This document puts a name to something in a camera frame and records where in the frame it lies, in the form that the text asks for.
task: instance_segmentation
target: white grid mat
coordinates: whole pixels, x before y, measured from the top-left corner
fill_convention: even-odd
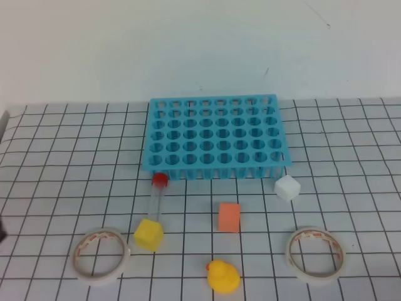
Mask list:
[[[88,230],[114,227],[131,241],[150,177],[140,170],[146,103],[15,108],[0,145],[0,208],[10,234],[0,245],[0,300],[400,300],[401,101],[280,102],[302,185],[290,203],[270,179],[171,182],[156,254],[133,248],[125,273],[106,287],[74,278],[67,254]],[[241,233],[217,232],[220,202],[241,204]],[[307,285],[284,262],[297,228],[318,226],[345,242],[347,269],[328,286]],[[307,270],[332,264],[301,244]],[[119,259],[110,247],[87,256],[95,272]],[[233,263],[234,295],[213,294],[205,265]]]

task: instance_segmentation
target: white cube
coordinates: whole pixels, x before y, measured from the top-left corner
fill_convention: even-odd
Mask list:
[[[274,192],[287,202],[295,198],[300,191],[301,184],[289,175],[282,177],[274,184]]]

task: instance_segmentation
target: white wall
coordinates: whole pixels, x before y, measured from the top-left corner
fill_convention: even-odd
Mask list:
[[[401,95],[401,1],[305,1],[0,1],[0,98]]]

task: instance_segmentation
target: masking tape roll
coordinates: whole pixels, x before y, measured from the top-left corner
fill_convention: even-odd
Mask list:
[[[306,272],[301,269],[293,260],[293,256],[291,254],[291,246],[294,242],[297,242],[302,238],[309,239],[319,239],[328,243],[333,249],[336,250],[338,259],[338,264],[336,265],[336,270],[331,273],[311,273]],[[345,251],[344,247],[339,243],[338,239],[335,238],[331,233],[319,229],[319,228],[303,228],[298,231],[295,231],[287,242],[286,247],[286,261],[288,265],[295,271],[296,276],[309,284],[327,284],[336,280],[344,270],[345,266]]]
[[[79,258],[81,256],[82,250],[84,250],[89,244],[94,243],[103,238],[116,239],[123,248],[123,254],[120,262],[113,270],[101,275],[92,275],[91,273],[85,272],[80,268]],[[131,251],[127,243],[125,242],[125,238],[121,235],[121,233],[111,228],[98,229],[96,231],[88,233],[84,238],[82,238],[82,240],[75,247],[74,252],[72,254],[73,268],[74,271],[76,272],[76,276],[78,277],[78,279],[82,280],[83,282],[89,285],[100,286],[116,280],[123,273],[125,265],[127,264],[127,261],[130,258],[130,255]]]

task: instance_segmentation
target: test tube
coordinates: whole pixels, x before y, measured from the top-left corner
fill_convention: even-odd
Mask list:
[[[169,179],[166,174],[157,172],[152,179],[152,190],[148,203],[148,216],[151,221],[159,222],[160,219],[160,200],[164,196],[164,189],[167,187]]]

